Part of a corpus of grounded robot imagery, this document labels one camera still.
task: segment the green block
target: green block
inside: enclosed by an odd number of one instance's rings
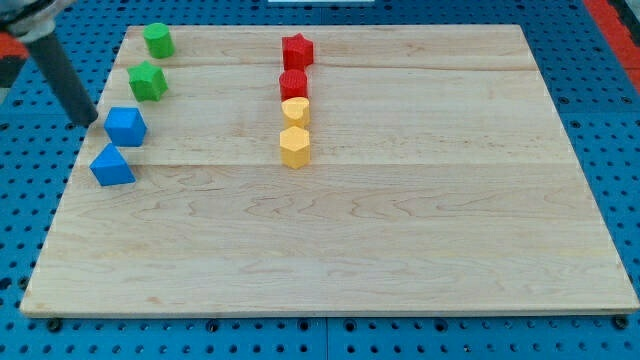
[[[145,26],[142,35],[152,57],[164,59],[173,55],[175,48],[167,25],[162,23],[149,24]]]
[[[129,73],[131,91],[138,101],[159,101],[162,94],[169,88],[162,69],[148,61],[128,68],[127,72]]]

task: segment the blue pentagon block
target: blue pentagon block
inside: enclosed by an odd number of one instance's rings
[[[111,108],[104,129],[116,146],[140,146],[147,133],[147,126],[137,108]]]
[[[112,143],[105,146],[89,168],[102,186],[128,184],[136,181],[127,161]]]

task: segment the yellow pentagon block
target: yellow pentagon block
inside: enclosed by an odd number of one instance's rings
[[[282,164],[299,169],[311,161],[311,143],[309,132],[292,126],[280,132],[280,154]]]
[[[284,128],[292,126],[305,128],[309,126],[309,99],[295,97],[282,102],[282,115],[284,116]]]

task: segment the red star block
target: red star block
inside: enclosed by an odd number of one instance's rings
[[[305,67],[313,64],[313,42],[305,39],[300,33],[283,37],[282,62],[285,70],[304,71]]]
[[[298,69],[286,70],[280,75],[280,98],[282,101],[307,96],[307,74]]]

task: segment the blue pegboard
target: blue pegboard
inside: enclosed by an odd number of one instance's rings
[[[128,25],[520,24],[636,290],[640,98],[580,1],[80,0],[58,35],[98,100]],[[640,317],[31,320],[18,311],[85,130],[28,61],[0,106],[0,358],[638,358]]]

